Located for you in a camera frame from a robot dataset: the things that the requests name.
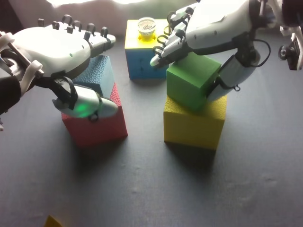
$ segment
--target green cube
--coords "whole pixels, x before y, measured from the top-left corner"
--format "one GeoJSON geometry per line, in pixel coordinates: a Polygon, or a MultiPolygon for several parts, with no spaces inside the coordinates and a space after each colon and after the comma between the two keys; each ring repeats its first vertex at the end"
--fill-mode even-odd
{"type": "Polygon", "coordinates": [[[167,69],[167,95],[193,111],[200,110],[220,67],[213,59],[190,53],[167,69]]]}

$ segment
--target robotic hand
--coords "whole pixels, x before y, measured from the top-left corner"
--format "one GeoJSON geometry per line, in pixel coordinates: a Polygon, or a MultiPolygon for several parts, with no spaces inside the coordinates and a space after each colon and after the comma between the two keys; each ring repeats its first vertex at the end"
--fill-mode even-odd
{"type": "Polygon", "coordinates": [[[168,23],[168,32],[158,38],[161,45],[153,49],[153,67],[181,60],[190,52],[208,55],[238,50],[220,68],[208,90],[208,101],[215,101],[233,89],[239,91],[238,85],[267,61],[271,49],[267,42],[255,38],[257,29],[279,24],[283,35],[292,35],[291,44],[281,46],[279,57],[288,61],[290,70],[301,70],[303,66],[301,0],[198,0],[170,13],[168,23]],[[268,57],[260,64],[254,41],[264,42],[269,49],[268,57]]]}
{"type": "Polygon", "coordinates": [[[33,86],[51,89],[58,97],[54,106],[69,116],[93,121],[114,115],[115,103],[88,87],[74,85],[72,79],[88,67],[91,58],[113,47],[115,37],[106,27],[95,32],[92,23],[82,30],[81,23],[72,22],[69,15],[51,26],[44,27],[42,19],[38,24],[14,35],[0,32],[0,115],[33,86]]]}

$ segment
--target dark gray floor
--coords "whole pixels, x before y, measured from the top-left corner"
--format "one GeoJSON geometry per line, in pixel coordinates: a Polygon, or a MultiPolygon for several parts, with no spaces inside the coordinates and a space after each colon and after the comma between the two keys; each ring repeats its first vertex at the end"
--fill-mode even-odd
{"type": "Polygon", "coordinates": [[[229,95],[215,157],[164,144],[166,82],[130,81],[123,42],[108,54],[126,140],[81,152],[54,95],[26,93],[1,116],[0,226],[41,227],[52,214],[64,227],[301,227],[303,72],[278,59],[287,39],[259,37],[273,53],[229,95]]]}

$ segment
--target blue block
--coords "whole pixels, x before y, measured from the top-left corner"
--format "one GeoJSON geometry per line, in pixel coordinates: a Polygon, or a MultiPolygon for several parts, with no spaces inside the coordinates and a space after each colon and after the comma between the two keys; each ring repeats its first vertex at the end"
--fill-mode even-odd
{"type": "Polygon", "coordinates": [[[166,69],[156,69],[150,66],[154,57],[152,49],[126,49],[126,61],[130,79],[165,79],[166,69]]]}
{"type": "Polygon", "coordinates": [[[72,81],[109,98],[115,83],[109,57],[100,55],[90,59],[88,68],[72,81]]]}

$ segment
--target textured block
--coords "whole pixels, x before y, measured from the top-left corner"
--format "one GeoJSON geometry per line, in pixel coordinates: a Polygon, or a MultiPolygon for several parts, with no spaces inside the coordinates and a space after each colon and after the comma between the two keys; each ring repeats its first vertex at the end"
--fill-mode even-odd
{"type": "Polygon", "coordinates": [[[90,122],[88,119],[83,118],[72,118],[62,114],[62,120],[78,147],[89,147],[127,136],[123,110],[116,84],[114,84],[110,100],[118,105],[117,114],[109,118],[100,119],[97,122],[90,122]]]}
{"type": "Polygon", "coordinates": [[[193,111],[200,110],[220,67],[220,63],[206,56],[190,53],[167,70],[167,95],[193,111]]]}
{"type": "Polygon", "coordinates": [[[154,56],[154,46],[160,45],[158,36],[163,34],[164,28],[168,25],[167,20],[156,20],[155,36],[149,40],[140,38],[138,32],[138,20],[128,20],[125,36],[125,55],[130,79],[164,79],[166,69],[155,69],[150,66],[154,56]]]}
{"type": "Polygon", "coordinates": [[[90,59],[88,68],[72,81],[74,84],[90,87],[101,96],[109,98],[115,83],[109,57],[100,55],[90,59]]]}
{"type": "Polygon", "coordinates": [[[227,97],[192,112],[170,97],[164,107],[164,141],[216,150],[225,122],[227,97]]]}
{"type": "Polygon", "coordinates": [[[52,216],[48,216],[44,227],[62,227],[62,225],[52,216]]]}

